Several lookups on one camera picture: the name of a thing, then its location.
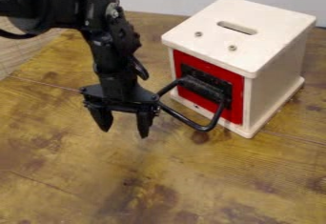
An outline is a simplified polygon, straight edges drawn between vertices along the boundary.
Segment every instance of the red panel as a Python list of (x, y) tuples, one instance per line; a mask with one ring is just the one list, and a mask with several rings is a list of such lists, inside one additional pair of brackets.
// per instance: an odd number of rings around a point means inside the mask
[[(180, 77), (180, 64), (187, 64), (188, 66), (196, 68), (200, 71), (214, 75), (222, 80), (230, 82), (232, 84), (231, 90), (231, 109), (224, 109), (222, 117), (226, 118), (234, 124), (242, 124), (243, 118), (243, 87), (244, 87), (244, 79), (243, 77), (227, 71), (203, 60), (195, 58), (194, 56), (180, 52), (174, 51), (175, 57), (175, 66), (176, 66), (176, 77)], [(200, 107), (206, 108), (210, 112), (216, 112), (218, 105), (214, 104), (210, 100), (202, 98), (198, 94), (186, 90), (183, 87), (178, 87), (179, 95), (194, 102)]]

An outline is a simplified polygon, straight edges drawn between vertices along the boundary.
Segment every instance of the white box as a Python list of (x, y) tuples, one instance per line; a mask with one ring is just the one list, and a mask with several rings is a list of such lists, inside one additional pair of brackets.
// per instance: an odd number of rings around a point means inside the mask
[[(170, 48), (174, 79), (176, 66), (194, 61), (208, 73), (214, 65), (227, 82), (227, 73), (243, 81), (242, 85), (234, 82), (238, 93), (219, 124), (247, 138), (303, 85), (302, 63), (314, 23), (315, 17), (303, 13), (244, 0), (218, 0), (162, 36)], [(212, 111), (183, 97), (178, 88), (171, 95), (211, 118)]]

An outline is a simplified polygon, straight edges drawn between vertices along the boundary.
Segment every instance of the metal handle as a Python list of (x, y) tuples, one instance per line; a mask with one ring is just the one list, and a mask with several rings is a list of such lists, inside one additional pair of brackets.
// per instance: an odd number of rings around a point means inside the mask
[[(191, 76), (180, 77), (167, 87), (164, 87), (158, 92), (158, 95), (162, 97), (178, 85), (180, 85), (182, 87), (188, 87), (187, 85), (192, 85), (194, 84), (194, 79), (196, 80), (196, 78), (194, 78)], [(222, 112), (223, 112), (223, 109), (224, 109), (226, 103), (227, 103), (227, 100), (226, 100), (223, 94), (219, 93), (218, 97), (219, 97), (219, 108), (218, 108), (216, 113), (212, 116), (212, 119), (211, 119), (210, 123), (206, 126), (203, 126), (203, 125), (198, 124), (196, 122), (194, 122), (184, 115), (182, 115), (179, 112), (176, 112), (172, 108), (170, 108), (167, 105), (164, 105), (160, 101), (159, 101), (159, 106), (160, 106), (160, 109), (167, 114), (170, 114), (174, 118), (176, 118), (179, 121), (182, 121), (192, 129), (195, 129), (195, 130), (198, 130), (200, 132), (208, 132), (208, 131), (211, 131), (215, 128), (215, 126), (218, 124), (218, 121), (219, 121), (219, 118), (220, 118), (220, 115), (222, 115)]]

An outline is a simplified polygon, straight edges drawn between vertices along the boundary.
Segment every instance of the box lid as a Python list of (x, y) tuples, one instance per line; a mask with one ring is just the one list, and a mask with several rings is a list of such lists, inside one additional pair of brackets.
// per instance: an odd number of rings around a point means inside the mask
[(218, 0), (163, 36), (163, 43), (255, 78), (313, 27), (315, 17), (244, 0)]

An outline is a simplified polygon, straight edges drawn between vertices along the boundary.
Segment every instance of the robotic arm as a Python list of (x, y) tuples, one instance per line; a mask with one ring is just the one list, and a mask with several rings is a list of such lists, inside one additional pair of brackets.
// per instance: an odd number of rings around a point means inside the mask
[[(138, 78), (147, 80), (150, 74), (134, 55), (142, 47), (140, 35), (125, 21), (119, 0), (0, 0), (0, 15), (8, 16), (25, 33), (17, 35), (0, 30), (0, 36), (7, 38), (31, 38), (52, 28), (81, 32), (92, 50), (99, 84), (81, 88), (80, 92), (84, 105), (103, 131), (108, 132), (112, 126), (112, 112), (136, 114), (143, 138), (148, 136), (152, 119), (160, 110), (199, 131), (207, 132), (216, 126), (231, 100), (203, 80), (184, 74), (158, 93), (139, 85)], [(207, 126), (198, 125), (159, 101), (175, 86), (183, 86), (219, 103)]]

